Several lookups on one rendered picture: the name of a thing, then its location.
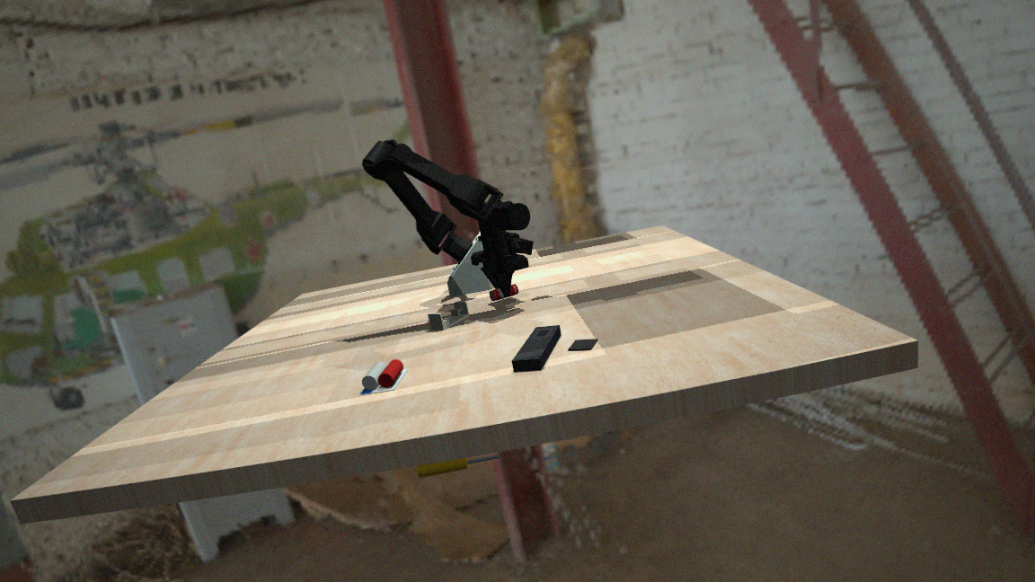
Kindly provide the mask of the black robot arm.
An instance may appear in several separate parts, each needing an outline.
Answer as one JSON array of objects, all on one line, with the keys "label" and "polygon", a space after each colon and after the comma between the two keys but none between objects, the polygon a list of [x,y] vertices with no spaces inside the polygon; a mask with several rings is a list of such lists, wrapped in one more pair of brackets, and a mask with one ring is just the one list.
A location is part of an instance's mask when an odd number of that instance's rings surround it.
[{"label": "black robot arm", "polygon": [[[408,145],[397,143],[394,139],[385,142],[377,141],[369,150],[365,161],[365,172],[374,179],[386,181],[388,187],[400,198],[410,214],[416,219],[417,231],[421,240],[431,252],[438,255],[439,251],[449,253],[461,262],[473,243],[464,241],[454,233],[456,224],[447,215],[433,210],[413,187],[408,173],[424,182],[428,187],[442,192],[447,200],[455,206],[461,214],[478,219],[481,233],[498,230],[523,230],[528,227],[530,212],[528,206],[512,201],[501,201],[503,192],[468,175],[454,175],[419,154],[412,152]],[[403,173],[404,172],[404,173]],[[485,202],[487,195],[491,197]],[[447,232],[448,233],[447,236]],[[509,233],[507,244],[510,255],[528,253],[531,255],[533,241],[519,238],[518,233]],[[447,236],[445,241],[443,238]],[[441,243],[440,248],[438,244]],[[459,264],[459,263],[457,263]]]}]

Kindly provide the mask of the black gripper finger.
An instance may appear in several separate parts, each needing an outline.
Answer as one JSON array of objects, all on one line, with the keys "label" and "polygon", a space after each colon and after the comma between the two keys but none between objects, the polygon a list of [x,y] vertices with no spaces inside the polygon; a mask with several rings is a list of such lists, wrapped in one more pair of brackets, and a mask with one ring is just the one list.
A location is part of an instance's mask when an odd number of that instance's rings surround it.
[{"label": "black gripper finger", "polygon": [[515,271],[512,271],[512,272],[509,272],[509,273],[501,273],[501,272],[498,272],[498,270],[496,269],[496,270],[492,271],[491,273],[492,273],[492,275],[494,275],[494,278],[495,278],[498,286],[501,288],[502,294],[504,294],[505,297],[509,297],[510,287],[511,287],[511,279],[512,279],[513,273],[515,273]]},{"label": "black gripper finger", "polygon": [[492,273],[491,273],[492,271],[494,271],[496,269],[497,269],[496,266],[494,266],[494,267],[487,267],[487,269],[486,269],[486,267],[481,267],[481,270],[483,271],[484,275],[487,277],[487,279],[491,281],[491,283],[492,283],[492,285],[494,286],[495,289],[500,288],[498,286],[498,284],[497,284],[494,275],[492,275]]}]

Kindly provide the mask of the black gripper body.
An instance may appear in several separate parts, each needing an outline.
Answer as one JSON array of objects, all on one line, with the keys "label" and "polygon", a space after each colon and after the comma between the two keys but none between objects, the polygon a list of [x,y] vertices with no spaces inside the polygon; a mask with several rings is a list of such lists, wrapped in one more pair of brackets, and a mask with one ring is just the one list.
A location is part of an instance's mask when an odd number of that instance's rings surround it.
[{"label": "black gripper body", "polygon": [[484,267],[497,267],[498,272],[509,273],[519,269],[529,267],[528,258],[520,253],[510,255],[507,237],[510,237],[506,230],[481,233],[478,241],[482,242],[483,251],[473,252],[471,256],[472,265],[478,266],[482,262]]}]

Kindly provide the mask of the yellow screwdriver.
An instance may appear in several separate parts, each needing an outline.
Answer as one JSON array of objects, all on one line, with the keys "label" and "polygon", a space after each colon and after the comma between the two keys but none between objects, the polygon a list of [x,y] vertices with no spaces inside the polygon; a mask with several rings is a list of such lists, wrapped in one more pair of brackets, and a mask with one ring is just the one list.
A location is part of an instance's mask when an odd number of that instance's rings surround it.
[{"label": "yellow screwdriver", "polygon": [[500,458],[500,456],[484,456],[483,458],[467,461],[467,458],[462,458],[457,460],[447,461],[447,462],[437,462],[433,464],[423,464],[418,466],[418,475],[420,478],[428,478],[428,476],[453,472],[454,470],[463,470],[469,468],[468,464],[475,464],[478,462],[483,462],[491,459]]}]

